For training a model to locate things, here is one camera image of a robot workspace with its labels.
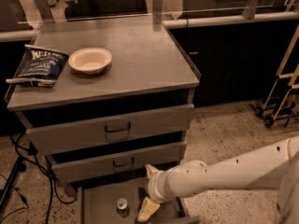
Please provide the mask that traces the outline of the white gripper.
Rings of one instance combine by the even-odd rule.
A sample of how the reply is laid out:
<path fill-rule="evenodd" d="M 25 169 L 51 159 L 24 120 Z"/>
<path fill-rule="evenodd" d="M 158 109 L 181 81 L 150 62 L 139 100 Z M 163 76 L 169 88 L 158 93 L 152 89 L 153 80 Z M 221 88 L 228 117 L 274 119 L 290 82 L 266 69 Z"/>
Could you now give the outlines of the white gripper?
<path fill-rule="evenodd" d="M 139 210 L 137 221 L 146 222 L 160 208 L 160 203 L 174 198 L 195 196 L 205 189 L 198 184 L 200 172 L 206 169 L 203 161 L 189 161 L 166 171 L 147 164 L 148 192 Z"/>

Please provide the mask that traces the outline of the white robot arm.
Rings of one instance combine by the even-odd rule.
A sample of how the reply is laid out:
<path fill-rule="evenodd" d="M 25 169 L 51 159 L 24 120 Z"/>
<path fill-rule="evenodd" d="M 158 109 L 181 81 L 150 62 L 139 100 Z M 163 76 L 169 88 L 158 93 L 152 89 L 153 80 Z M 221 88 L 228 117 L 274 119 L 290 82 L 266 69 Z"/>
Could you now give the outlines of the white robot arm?
<path fill-rule="evenodd" d="M 208 190 L 277 189 L 275 224 L 299 224 L 299 137 L 205 165 L 195 160 L 161 171 L 146 166 L 148 194 L 137 220 L 146 222 L 162 203 Z"/>

